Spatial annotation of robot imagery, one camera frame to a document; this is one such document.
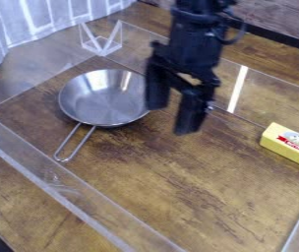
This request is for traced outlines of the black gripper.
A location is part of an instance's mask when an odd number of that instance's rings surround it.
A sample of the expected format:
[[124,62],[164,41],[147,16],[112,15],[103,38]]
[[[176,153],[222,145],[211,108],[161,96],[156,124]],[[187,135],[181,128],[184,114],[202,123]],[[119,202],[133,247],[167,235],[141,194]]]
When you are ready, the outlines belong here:
[[[145,102],[149,110],[168,106],[171,95],[169,72],[189,74],[206,84],[220,86],[212,68],[218,66],[226,36],[226,21],[216,14],[189,13],[173,9],[169,41],[153,42],[145,69]],[[214,101],[215,88],[193,86],[183,90],[175,134],[199,130]]]

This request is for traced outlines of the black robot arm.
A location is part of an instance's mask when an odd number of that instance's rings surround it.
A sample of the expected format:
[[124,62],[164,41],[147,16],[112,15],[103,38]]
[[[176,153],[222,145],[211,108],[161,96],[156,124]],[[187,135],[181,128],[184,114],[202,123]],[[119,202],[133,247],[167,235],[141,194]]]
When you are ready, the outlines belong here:
[[172,7],[169,41],[151,43],[145,68],[147,108],[168,106],[171,91],[181,94],[173,132],[199,130],[211,109],[220,80],[212,72],[220,59],[227,19],[220,15],[235,0],[176,0]]

